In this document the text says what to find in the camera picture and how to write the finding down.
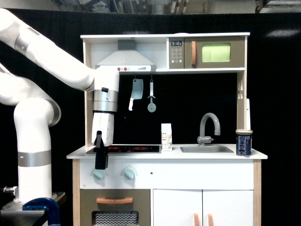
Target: small carton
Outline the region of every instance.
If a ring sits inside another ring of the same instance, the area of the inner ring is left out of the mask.
[[[161,142],[162,142],[162,151],[172,151],[173,140],[172,140],[170,123],[161,124]]]

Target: canned food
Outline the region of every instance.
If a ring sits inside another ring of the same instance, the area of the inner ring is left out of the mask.
[[[236,155],[252,155],[252,130],[236,130]]]

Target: microwave handle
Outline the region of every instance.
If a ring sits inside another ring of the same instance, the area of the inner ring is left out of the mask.
[[[124,198],[124,199],[97,198],[96,202],[100,204],[126,204],[126,203],[132,203],[133,198]]]
[[[191,65],[196,65],[196,60],[197,60],[197,47],[196,47],[196,41],[191,42],[191,47],[192,47],[192,64]]]
[[[194,226],[199,226],[197,213],[194,214]]]
[[[209,226],[213,226],[213,219],[212,219],[212,214],[208,214],[208,219],[209,219]]]

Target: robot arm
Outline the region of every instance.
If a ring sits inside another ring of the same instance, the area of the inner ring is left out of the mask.
[[[18,200],[28,202],[39,197],[51,197],[51,142],[48,128],[60,120],[60,107],[34,82],[11,74],[1,64],[0,103],[16,105]]]
[[[113,113],[117,111],[119,72],[112,68],[98,68],[97,70],[88,68],[56,46],[51,40],[2,8],[0,8],[0,21],[1,41],[68,86],[85,91],[94,90],[92,143],[96,145],[97,139],[101,137],[103,146],[111,145],[113,142]],[[106,165],[107,154],[104,153],[103,148],[97,148],[95,168],[105,169]]]

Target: stovetop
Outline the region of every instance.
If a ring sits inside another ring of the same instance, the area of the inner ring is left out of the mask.
[[[160,145],[111,145],[105,147],[109,154],[119,153],[161,153]],[[92,149],[87,154],[95,154],[95,149]]]

